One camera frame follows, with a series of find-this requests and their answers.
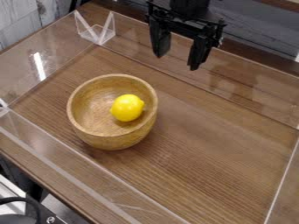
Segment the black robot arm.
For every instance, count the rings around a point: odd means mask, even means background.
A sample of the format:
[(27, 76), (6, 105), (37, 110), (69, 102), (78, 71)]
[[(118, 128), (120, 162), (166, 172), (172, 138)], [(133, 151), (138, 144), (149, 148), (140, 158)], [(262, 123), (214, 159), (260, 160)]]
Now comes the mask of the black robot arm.
[(145, 22), (153, 54), (161, 58), (170, 50), (172, 34), (192, 40), (186, 65), (197, 70), (213, 47), (222, 40), (226, 23), (209, 11), (210, 0), (146, 0)]

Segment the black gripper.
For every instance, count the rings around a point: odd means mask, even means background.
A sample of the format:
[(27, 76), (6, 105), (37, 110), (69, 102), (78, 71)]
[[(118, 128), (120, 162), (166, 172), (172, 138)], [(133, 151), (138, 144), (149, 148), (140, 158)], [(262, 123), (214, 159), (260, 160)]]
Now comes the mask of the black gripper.
[(226, 23), (209, 10), (210, 0), (146, 0), (146, 23), (153, 54), (161, 58), (170, 49), (170, 32), (192, 39), (186, 65), (198, 69), (210, 46), (217, 47)]

